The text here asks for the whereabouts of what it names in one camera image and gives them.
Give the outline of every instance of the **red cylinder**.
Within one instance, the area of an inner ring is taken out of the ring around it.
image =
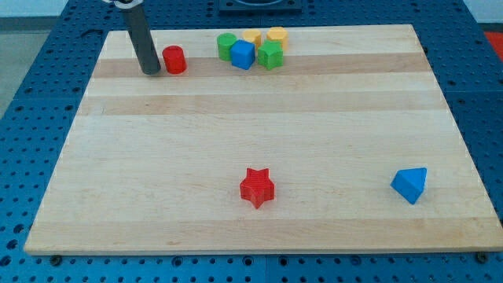
[[[179,74],[187,69],[183,49],[180,46],[168,46],[163,50],[166,70],[170,74]]]

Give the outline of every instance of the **wooden board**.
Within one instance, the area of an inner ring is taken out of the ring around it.
[[[501,250],[503,229],[409,25],[289,28],[285,66],[234,68],[227,30],[154,31],[183,75],[108,34],[28,242],[34,255]],[[232,30],[239,35],[240,30]],[[416,205],[391,187],[425,166]],[[276,199],[240,199],[247,167]]]

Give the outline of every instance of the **blue triangular block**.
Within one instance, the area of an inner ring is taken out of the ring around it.
[[[398,170],[391,187],[411,204],[415,204],[424,191],[427,172],[428,170],[424,167]]]

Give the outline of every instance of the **blue pegboard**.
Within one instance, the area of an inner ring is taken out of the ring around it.
[[[154,29],[412,24],[503,218],[503,72],[461,0],[303,0],[301,13],[221,15],[216,1],[146,0]],[[70,0],[0,121],[0,282],[503,281],[503,253],[48,257],[22,251],[113,6]]]

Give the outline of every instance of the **blue pyramid block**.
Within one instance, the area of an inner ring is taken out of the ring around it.
[[[233,66],[248,70],[255,61],[255,44],[238,40],[230,49]]]
[[[398,170],[393,182],[391,182],[391,187],[411,204],[415,204],[424,191],[426,173],[427,169],[424,167]]]

